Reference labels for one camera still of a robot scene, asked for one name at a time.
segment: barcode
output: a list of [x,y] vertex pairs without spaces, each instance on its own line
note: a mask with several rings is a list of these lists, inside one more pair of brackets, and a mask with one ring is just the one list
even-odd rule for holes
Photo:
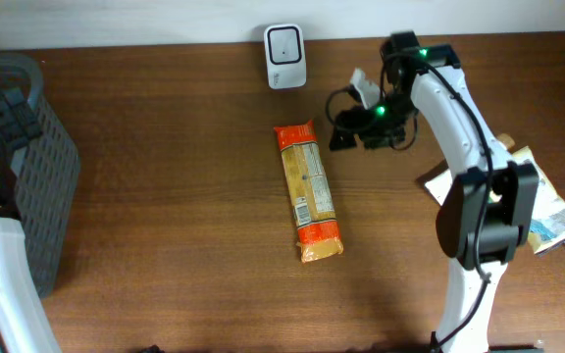
[[307,206],[307,204],[295,206],[295,216],[298,219],[299,226],[311,223],[311,214],[309,213],[309,206]]

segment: gray basket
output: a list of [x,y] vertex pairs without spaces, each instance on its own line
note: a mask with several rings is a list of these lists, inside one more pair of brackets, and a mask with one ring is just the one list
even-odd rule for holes
[[26,253],[38,295],[51,293],[56,281],[69,213],[79,175],[79,157],[58,117],[42,94],[38,65],[19,54],[0,54],[1,92],[18,87],[37,114],[42,136],[18,150],[11,168],[17,175],[17,205],[26,233]]

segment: plastic bag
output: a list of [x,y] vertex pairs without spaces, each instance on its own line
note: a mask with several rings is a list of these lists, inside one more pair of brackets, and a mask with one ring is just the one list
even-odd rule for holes
[[303,263],[343,252],[313,122],[275,127]]

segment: wall outlet device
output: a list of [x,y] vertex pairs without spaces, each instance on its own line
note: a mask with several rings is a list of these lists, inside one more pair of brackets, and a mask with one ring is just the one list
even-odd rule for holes
[[299,87],[306,83],[304,38],[299,25],[270,25],[263,33],[270,87]]

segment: wooden table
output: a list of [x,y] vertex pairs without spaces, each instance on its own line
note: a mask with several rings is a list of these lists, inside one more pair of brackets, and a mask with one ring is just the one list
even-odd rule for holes
[[[442,42],[492,130],[531,146],[565,198],[565,33],[422,38]],[[307,42],[307,84],[290,91],[268,87],[260,43],[28,52],[82,160],[43,301],[63,350],[427,342],[447,276],[438,205],[415,182],[443,159],[428,124],[406,152],[328,150],[326,97],[355,67],[378,79],[381,43]],[[345,252],[302,265],[273,126],[310,119]],[[489,341],[565,353],[565,247],[518,251]]]

